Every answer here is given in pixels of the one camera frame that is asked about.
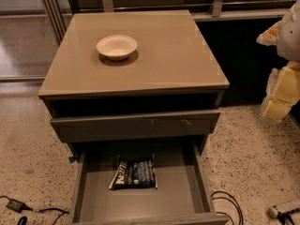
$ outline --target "brown cabinet top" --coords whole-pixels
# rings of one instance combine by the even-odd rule
[[[134,38],[129,59],[113,62],[96,45]],[[46,97],[143,95],[224,89],[229,83],[186,10],[75,14],[39,91]]]

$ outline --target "floor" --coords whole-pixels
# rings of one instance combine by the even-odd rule
[[[0,18],[1,76],[45,75],[56,50],[46,18]],[[38,99],[40,86],[38,82],[0,83],[0,196],[35,210],[69,210],[78,166],[69,163],[68,147],[53,132],[50,116]],[[264,123],[259,105],[220,111],[202,154],[210,191],[232,194],[242,208],[244,224],[279,224],[267,215],[268,208],[300,199],[299,126],[290,116],[275,126]],[[6,198],[0,199],[0,225],[17,224],[22,216],[28,217],[29,225],[51,225],[60,214],[19,214],[7,209],[7,203]],[[228,201],[213,203],[238,224]],[[63,215],[55,224],[67,223],[68,215]]]

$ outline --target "closed drawer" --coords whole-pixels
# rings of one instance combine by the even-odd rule
[[[221,225],[203,177],[197,144],[189,137],[85,142],[70,222],[96,224]],[[154,154],[157,188],[109,190],[118,156]]]
[[[218,116],[218,110],[160,112],[54,118],[51,124],[62,143],[79,143],[209,134]]]

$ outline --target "white bowl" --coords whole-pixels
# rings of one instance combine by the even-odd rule
[[[113,61],[128,58],[138,47],[135,39],[125,35],[105,37],[97,44],[97,51]]]

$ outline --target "terrazzo floor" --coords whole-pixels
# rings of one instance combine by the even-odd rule
[[[40,31],[43,27],[49,29],[47,22],[42,20],[42,24],[38,26]],[[12,41],[8,36],[0,39],[6,42],[2,51],[10,53]],[[55,45],[50,42],[49,46],[53,55]],[[51,56],[44,53],[44,68],[38,72],[51,63]],[[26,74],[14,61],[13,71]],[[33,60],[22,62],[29,67],[37,64]],[[8,69],[5,67],[3,74],[11,74]],[[0,83],[0,196],[35,209],[54,206],[69,210],[78,165],[69,163],[68,147],[53,132],[50,116],[38,99],[40,86],[38,82]],[[290,116],[278,125],[266,125],[259,109],[259,105],[220,108],[221,116],[204,148],[202,165],[210,191],[229,192],[239,202],[244,224],[276,225],[280,223],[267,215],[268,208],[300,199],[300,128]],[[59,215],[56,211],[18,214],[7,209],[7,203],[6,198],[0,199],[0,225],[15,225],[22,216],[28,217],[29,225],[52,225]],[[238,224],[235,208],[229,202],[213,203],[217,211],[230,214]],[[55,224],[68,224],[68,215]]]

